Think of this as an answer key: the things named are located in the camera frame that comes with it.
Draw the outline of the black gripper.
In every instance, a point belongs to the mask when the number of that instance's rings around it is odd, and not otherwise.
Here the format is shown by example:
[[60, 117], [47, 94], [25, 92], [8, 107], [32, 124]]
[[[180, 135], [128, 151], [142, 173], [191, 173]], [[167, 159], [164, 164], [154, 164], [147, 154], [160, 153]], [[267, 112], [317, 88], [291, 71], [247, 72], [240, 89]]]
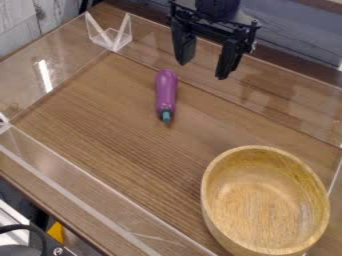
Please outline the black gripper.
[[176, 61], [186, 65], [192, 60], [195, 34], [218, 43], [226, 41], [215, 71], [219, 80], [224, 80], [236, 70], [243, 52], [255, 50], [256, 31], [262, 27], [259, 21], [243, 12], [240, 3], [242, 0], [170, 0]]

